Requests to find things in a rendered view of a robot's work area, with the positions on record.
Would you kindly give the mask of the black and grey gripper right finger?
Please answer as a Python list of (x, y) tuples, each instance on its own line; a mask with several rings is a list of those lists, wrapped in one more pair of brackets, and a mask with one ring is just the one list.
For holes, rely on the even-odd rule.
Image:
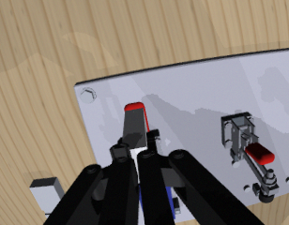
[(166, 187), (173, 187), (200, 225), (265, 225), (187, 150), (158, 154), (144, 108), (134, 109), (134, 153), (144, 225), (175, 225)]

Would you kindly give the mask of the grey metal fixture plate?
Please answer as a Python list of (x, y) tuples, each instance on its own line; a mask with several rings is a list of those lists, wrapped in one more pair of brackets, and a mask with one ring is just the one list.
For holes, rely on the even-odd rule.
[[(123, 136), (124, 108), (145, 107), (149, 130), (160, 132), (163, 155), (187, 150), (245, 206), (260, 203), (259, 183), (245, 159), (234, 168), (221, 143), (221, 117), (249, 112), (260, 144), (275, 155), (279, 193), (289, 193), (289, 48), (224, 55), (100, 77), (73, 86), (97, 164), (112, 164), (110, 148)], [(83, 103), (91, 88), (96, 99)], [(243, 187), (249, 185), (251, 191)]]

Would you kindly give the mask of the blue rectangular block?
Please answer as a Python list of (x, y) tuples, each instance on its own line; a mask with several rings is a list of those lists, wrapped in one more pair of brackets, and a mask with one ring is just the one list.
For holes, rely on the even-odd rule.
[[(173, 216), (174, 216), (174, 219), (175, 219), (175, 210), (174, 210), (171, 187), (166, 187), (166, 191), (167, 191), (167, 194), (168, 194), (168, 197), (169, 197), (169, 202), (170, 202), (171, 209), (172, 209), (172, 212), (173, 212)], [(140, 203), (141, 203), (141, 206), (142, 206), (141, 190), (140, 190)], [(142, 210), (143, 210), (143, 206), (142, 206)]]

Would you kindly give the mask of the grey rectangular block with slot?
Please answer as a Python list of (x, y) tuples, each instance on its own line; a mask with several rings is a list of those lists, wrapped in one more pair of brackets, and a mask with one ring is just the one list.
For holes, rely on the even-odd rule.
[(34, 179), (29, 188), (46, 218), (65, 195), (57, 177)]

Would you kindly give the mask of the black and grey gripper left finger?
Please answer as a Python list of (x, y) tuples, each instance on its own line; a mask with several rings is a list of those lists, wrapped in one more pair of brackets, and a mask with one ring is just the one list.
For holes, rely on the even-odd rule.
[(125, 111), (123, 138), (109, 150), (112, 164), (86, 166), (43, 225), (138, 225), (134, 110)]

